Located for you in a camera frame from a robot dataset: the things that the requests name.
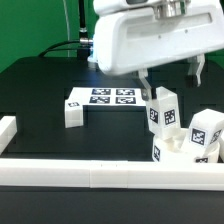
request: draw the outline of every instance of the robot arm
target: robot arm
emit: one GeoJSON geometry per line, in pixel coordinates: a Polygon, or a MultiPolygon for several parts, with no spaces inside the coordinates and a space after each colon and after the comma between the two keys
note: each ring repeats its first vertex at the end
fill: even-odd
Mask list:
{"type": "Polygon", "coordinates": [[[94,0],[100,69],[122,75],[192,58],[198,77],[204,53],[224,48],[219,0],[94,0]]]}

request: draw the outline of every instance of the black cable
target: black cable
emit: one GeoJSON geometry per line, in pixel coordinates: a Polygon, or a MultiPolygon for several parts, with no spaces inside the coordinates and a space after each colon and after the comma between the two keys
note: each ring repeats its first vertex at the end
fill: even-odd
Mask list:
{"type": "Polygon", "coordinates": [[[49,53],[49,52],[52,52],[52,51],[76,51],[78,50],[78,48],[58,48],[58,49],[48,49],[45,51],[45,53],[43,54],[43,56],[41,57],[44,57],[45,54],[49,53]]]}
{"type": "Polygon", "coordinates": [[[85,21],[85,4],[84,0],[79,0],[79,38],[88,37],[86,21],[85,21]]]}
{"type": "Polygon", "coordinates": [[[70,41],[63,41],[63,42],[60,42],[60,43],[57,43],[57,44],[54,44],[52,46],[50,46],[49,48],[47,48],[45,51],[41,52],[38,57],[44,57],[44,55],[46,53],[48,53],[50,50],[56,48],[56,47],[60,47],[60,46],[64,46],[64,45],[68,45],[68,44],[78,44],[80,43],[79,40],[70,40],[70,41]]]}

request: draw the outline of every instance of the black tabletop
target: black tabletop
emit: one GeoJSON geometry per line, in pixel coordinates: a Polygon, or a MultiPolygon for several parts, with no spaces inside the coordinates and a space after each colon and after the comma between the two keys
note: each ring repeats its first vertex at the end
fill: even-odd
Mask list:
{"type": "MultiPolygon", "coordinates": [[[[178,94],[182,127],[210,108],[224,112],[223,69],[206,62],[199,88],[189,88],[189,65],[149,70],[153,87],[178,94]]],[[[18,132],[2,158],[151,161],[144,107],[84,106],[85,125],[65,129],[64,100],[73,87],[140,88],[135,73],[91,70],[74,58],[23,58],[0,74],[0,116],[16,115],[18,132]]],[[[1,223],[223,223],[223,192],[0,188],[1,223]]]]}

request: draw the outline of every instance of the white cube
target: white cube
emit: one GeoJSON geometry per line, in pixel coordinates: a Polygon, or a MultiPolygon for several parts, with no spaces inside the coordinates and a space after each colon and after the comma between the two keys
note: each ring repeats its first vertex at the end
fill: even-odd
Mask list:
{"type": "Polygon", "coordinates": [[[16,117],[4,116],[0,121],[0,154],[17,132],[16,117]]]}
{"type": "Polygon", "coordinates": [[[206,109],[194,115],[181,151],[199,152],[201,156],[212,151],[224,128],[224,114],[206,109]]]}
{"type": "Polygon", "coordinates": [[[157,99],[146,103],[149,130],[166,140],[180,132],[177,94],[164,87],[156,89],[157,99]]]}
{"type": "Polygon", "coordinates": [[[83,126],[83,105],[76,100],[65,100],[65,127],[83,126]]]}

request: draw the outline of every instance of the green wall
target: green wall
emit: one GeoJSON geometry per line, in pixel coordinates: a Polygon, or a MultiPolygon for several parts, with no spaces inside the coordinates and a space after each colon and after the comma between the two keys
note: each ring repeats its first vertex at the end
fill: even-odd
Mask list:
{"type": "MultiPolygon", "coordinates": [[[[78,0],[67,0],[71,36],[78,38],[78,0]]],[[[93,35],[97,16],[93,0],[85,0],[86,21],[93,35]]],[[[52,44],[67,40],[62,0],[0,0],[0,72],[21,57],[37,56],[52,44]]],[[[67,53],[48,55],[66,56],[67,53]]],[[[224,68],[224,50],[207,55],[224,68]]]]}

